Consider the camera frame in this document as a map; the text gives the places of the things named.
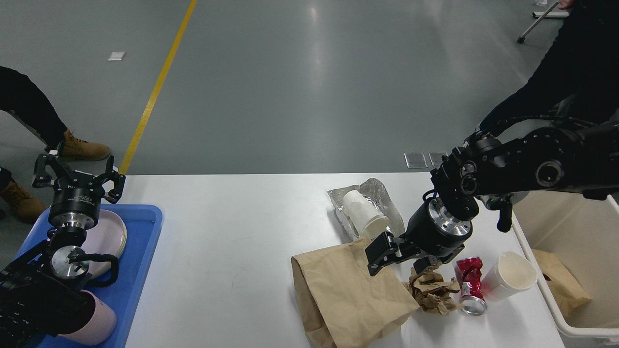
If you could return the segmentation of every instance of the paper bag in bin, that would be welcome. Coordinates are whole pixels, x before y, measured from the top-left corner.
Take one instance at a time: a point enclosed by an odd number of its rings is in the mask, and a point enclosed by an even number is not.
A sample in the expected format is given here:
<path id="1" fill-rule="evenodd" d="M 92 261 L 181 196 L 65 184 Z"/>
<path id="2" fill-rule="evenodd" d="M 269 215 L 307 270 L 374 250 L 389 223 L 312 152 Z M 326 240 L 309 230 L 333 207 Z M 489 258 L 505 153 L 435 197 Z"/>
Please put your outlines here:
<path id="1" fill-rule="evenodd" d="M 370 276 L 369 244 L 363 237 L 292 258 L 303 327 L 317 348 L 367 347 L 419 307 L 391 269 Z"/>
<path id="2" fill-rule="evenodd" d="M 555 302 L 564 318 L 569 317 L 576 307 L 591 300 L 556 254 L 532 249 Z"/>

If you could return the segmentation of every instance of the trash bin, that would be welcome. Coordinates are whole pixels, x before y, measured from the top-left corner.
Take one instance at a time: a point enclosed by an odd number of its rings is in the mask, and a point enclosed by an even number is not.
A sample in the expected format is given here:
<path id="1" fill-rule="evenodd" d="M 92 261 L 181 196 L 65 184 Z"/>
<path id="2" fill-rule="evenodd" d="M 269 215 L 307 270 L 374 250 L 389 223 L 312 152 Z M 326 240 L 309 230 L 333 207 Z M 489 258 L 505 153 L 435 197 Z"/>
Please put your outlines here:
<path id="1" fill-rule="evenodd" d="M 555 253 L 591 295 L 591 301 L 563 318 L 543 277 L 537 283 L 566 346 L 619 344 L 619 206 L 614 199 L 580 194 L 531 192 L 514 205 L 514 230 L 524 254 L 531 248 Z"/>

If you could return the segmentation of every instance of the crumpled brown paper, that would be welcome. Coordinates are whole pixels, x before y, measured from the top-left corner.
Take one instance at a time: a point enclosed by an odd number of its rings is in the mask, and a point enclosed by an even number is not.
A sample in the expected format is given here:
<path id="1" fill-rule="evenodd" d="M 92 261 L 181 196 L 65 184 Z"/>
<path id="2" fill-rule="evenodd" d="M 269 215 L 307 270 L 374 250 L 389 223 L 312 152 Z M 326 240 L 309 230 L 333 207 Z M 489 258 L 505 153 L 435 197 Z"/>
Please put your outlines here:
<path id="1" fill-rule="evenodd" d="M 449 295 L 460 292 L 460 285 L 456 278 L 451 278 L 451 282 L 444 281 L 441 274 L 434 272 L 435 269 L 418 275 L 415 268 L 411 268 L 409 281 L 404 283 L 404 287 L 424 312 L 448 315 L 450 311 L 460 308 L 460 304 Z"/>
<path id="2" fill-rule="evenodd" d="M 578 284 L 556 254 L 535 249 L 532 251 L 564 318 L 567 318 L 576 307 L 591 300 L 591 296 Z"/>
<path id="3" fill-rule="evenodd" d="M 368 272 L 363 237 L 292 258 L 305 334 L 317 348 L 362 348 L 396 330 L 419 306 L 389 268 Z"/>

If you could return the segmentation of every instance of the clear plastic bag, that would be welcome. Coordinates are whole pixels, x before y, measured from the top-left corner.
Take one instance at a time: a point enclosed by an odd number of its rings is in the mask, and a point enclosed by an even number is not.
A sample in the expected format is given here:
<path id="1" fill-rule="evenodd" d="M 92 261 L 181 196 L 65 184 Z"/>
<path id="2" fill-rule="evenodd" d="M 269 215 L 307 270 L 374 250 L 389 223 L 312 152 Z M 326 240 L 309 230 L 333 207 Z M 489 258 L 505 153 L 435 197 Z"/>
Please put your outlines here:
<path id="1" fill-rule="evenodd" d="M 388 229 L 391 233 L 393 233 L 396 237 L 404 233 L 402 216 L 391 201 L 391 198 L 389 198 L 387 189 L 380 180 L 370 178 L 361 185 L 336 188 L 327 192 L 331 198 L 331 203 L 333 203 L 333 207 L 335 208 L 335 216 L 337 216 L 337 219 L 340 221 L 351 240 L 358 240 L 360 238 L 360 232 L 357 231 L 350 218 L 344 213 L 342 198 L 354 189 L 359 191 L 367 200 L 369 200 L 370 203 L 374 205 L 374 207 L 378 209 L 378 211 L 382 212 L 389 219 Z"/>

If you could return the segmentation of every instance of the red soda can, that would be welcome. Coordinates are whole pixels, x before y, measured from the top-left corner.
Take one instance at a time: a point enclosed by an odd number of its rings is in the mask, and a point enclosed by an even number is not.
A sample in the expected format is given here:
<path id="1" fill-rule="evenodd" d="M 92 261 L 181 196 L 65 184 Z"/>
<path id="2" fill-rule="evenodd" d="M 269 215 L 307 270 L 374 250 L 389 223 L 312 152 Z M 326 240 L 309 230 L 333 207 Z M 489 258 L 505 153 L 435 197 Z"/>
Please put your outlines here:
<path id="1" fill-rule="evenodd" d="M 482 315 L 488 305 L 482 295 L 482 259 L 468 258 L 456 261 L 456 279 L 460 284 L 462 311 L 470 315 Z"/>

